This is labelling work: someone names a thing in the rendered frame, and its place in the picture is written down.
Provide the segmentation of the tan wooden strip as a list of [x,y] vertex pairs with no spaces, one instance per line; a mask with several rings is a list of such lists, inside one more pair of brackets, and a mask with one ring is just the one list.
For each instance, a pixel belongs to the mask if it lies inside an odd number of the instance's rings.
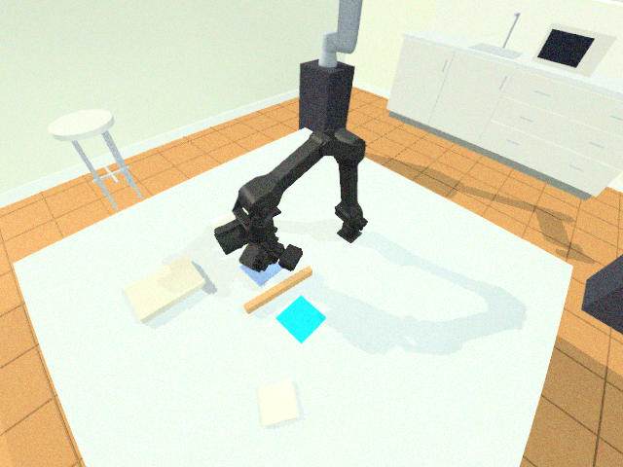
[[264,292],[263,294],[245,303],[244,307],[247,313],[250,314],[251,312],[253,312],[253,310],[257,309],[261,305],[267,304],[268,302],[272,301],[276,297],[280,296],[281,294],[301,283],[310,276],[312,276],[312,268],[310,266],[307,266],[306,268],[298,271],[297,273],[278,283],[276,286]]

